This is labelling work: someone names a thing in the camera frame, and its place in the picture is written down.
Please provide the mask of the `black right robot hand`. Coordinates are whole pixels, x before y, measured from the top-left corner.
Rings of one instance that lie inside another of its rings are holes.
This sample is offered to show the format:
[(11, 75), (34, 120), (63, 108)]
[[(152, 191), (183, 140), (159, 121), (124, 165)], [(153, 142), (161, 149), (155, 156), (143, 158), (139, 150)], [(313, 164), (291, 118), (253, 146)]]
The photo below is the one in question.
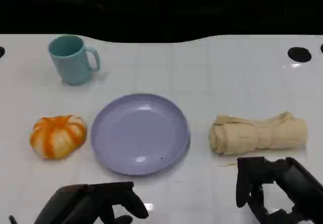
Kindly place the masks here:
[[(322, 184), (297, 160), (240, 157), (237, 167), (237, 207), (248, 205), (259, 223), (322, 223)], [(291, 212), (269, 213), (265, 208), (262, 186), (273, 183), (294, 203)]]

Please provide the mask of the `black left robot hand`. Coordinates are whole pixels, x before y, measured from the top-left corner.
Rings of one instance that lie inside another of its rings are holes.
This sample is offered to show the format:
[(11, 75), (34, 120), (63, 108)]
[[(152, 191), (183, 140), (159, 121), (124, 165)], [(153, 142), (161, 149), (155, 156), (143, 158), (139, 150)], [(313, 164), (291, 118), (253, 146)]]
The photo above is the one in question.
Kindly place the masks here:
[(133, 182), (77, 184), (59, 188), (35, 223), (131, 223), (132, 216), (148, 218)]

